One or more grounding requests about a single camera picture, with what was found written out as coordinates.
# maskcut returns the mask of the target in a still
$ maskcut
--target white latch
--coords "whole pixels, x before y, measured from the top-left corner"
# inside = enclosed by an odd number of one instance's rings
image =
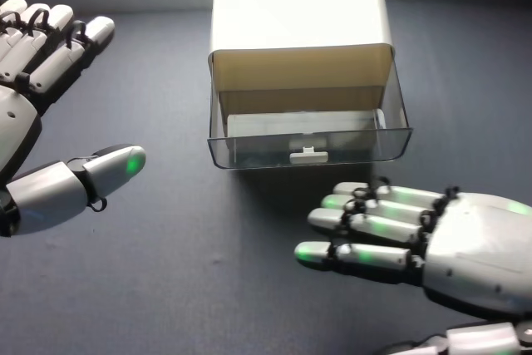
[[[314,147],[303,147],[303,153],[292,153],[290,164],[322,164],[327,162],[329,154],[326,151],[314,151]]]

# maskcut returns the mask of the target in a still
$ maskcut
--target white box top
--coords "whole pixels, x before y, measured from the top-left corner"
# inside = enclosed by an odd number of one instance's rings
[[[384,0],[214,0],[218,50],[392,46]]]

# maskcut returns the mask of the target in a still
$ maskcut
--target white robotic hand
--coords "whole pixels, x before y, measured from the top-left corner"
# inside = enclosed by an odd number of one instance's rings
[[[532,353],[532,208],[493,195],[444,195],[345,182],[308,222],[331,242],[306,242],[297,260],[312,269],[424,288],[427,297],[490,321],[381,354]]]
[[[41,133],[41,116],[114,36],[110,18],[85,24],[73,16],[65,5],[0,5],[0,236],[49,228],[87,206],[103,210],[106,196],[145,164],[141,147],[116,145],[12,180]]]

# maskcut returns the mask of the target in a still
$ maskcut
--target dark gray surface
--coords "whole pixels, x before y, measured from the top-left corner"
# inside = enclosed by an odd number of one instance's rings
[[[389,14],[415,131],[406,155],[374,172],[532,204],[532,12],[414,2]],[[108,51],[44,117],[23,170],[119,142],[143,145],[148,163],[105,213],[2,240],[2,355],[366,354],[472,320],[417,288],[298,266],[295,245],[318,237],[307,212],[367,171],[216,169],[210,15],[116,25]]]

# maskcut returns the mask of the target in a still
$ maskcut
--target gray tabletop surface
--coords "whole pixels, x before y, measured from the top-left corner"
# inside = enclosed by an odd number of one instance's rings
[[[293,260],[319,238],[308,211],[340,181],[387,175],[532,204],[532,10],[388,11],[414,127],[406,154],[373,170],[241,173],[215,168],[206,142],[210,13],[113,16],[115,41],[44,116],[21,170],[121,142],[148,162],[105,213],[1,240],[0,353],[364,355],[474,321],[418,288]]]

